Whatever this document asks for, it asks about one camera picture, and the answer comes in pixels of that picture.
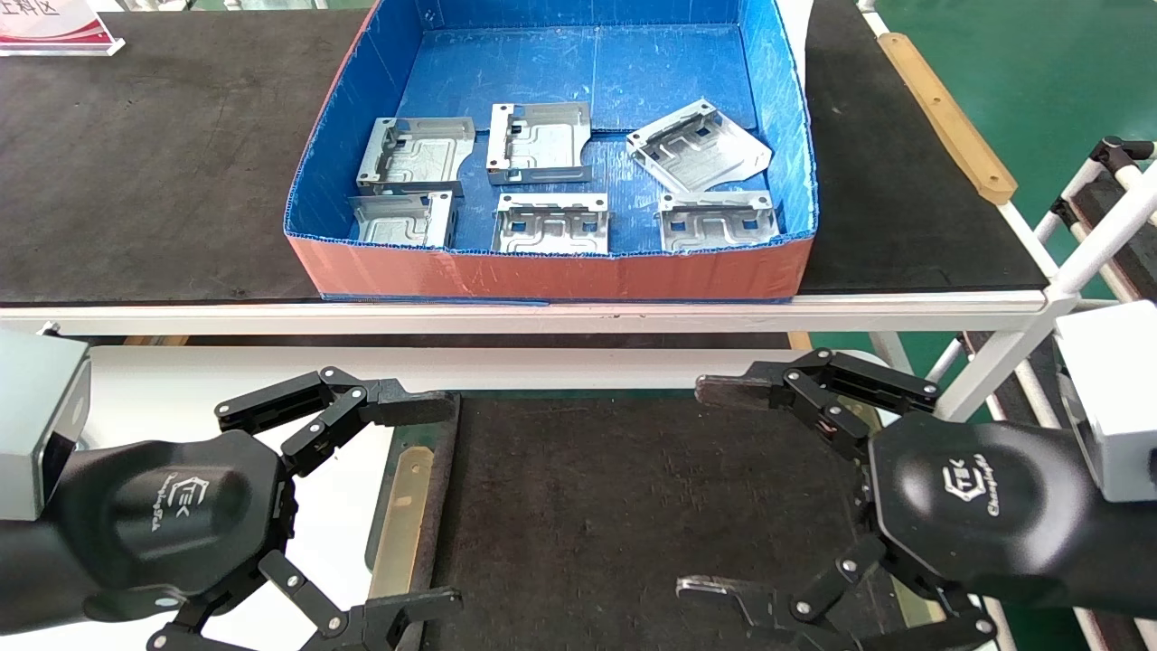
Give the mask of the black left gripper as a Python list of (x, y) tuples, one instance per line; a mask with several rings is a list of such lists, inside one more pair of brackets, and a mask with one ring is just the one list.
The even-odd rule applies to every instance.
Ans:
[[(283, 554), (297, 510), (290, 475), (314, 473), (368, 426), (442, 423), (456, 412), (457, 395), (325, 367), (219, 404), (216, 438), (79, 450), (40, 518), (3, 521), (1, 630), (182, 607), (150, 650), (242, 650), (202, 627), (265, 580), (314, 622), (302, 650), (396, 650), (410, 626), (460, 611), (462, 594), (418, 590), (337, 609)], [(281, 458), (248, 436), (300, 417)]]

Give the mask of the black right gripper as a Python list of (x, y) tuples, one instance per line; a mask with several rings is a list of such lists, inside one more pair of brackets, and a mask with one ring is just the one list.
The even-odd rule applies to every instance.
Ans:
[[(869, 457), (877, 523), (899, 557), (918, 565), (918, 589), (955, 586), (933, 589), (941, 621), (868, 637), (831, 622), (843, 595), (884, 568), (889, 545), (878, 535), (858, 539), (798, 595), (706, 574), (676, 580), (677, 595), (732, 602), (747, 632), (796, 650), (978, 650), (998, 627), (958, 589), (1026, 609), (1152, 619), (1154, 503), (1104, 500), (1071, 434), (946, 423), (928, 415), (939, 395), (936, 383), (830, 349), (695, 383), (699, 404), (783, 410), (846, 460)], [(842, 397), (908, 415), (870, 441)]]

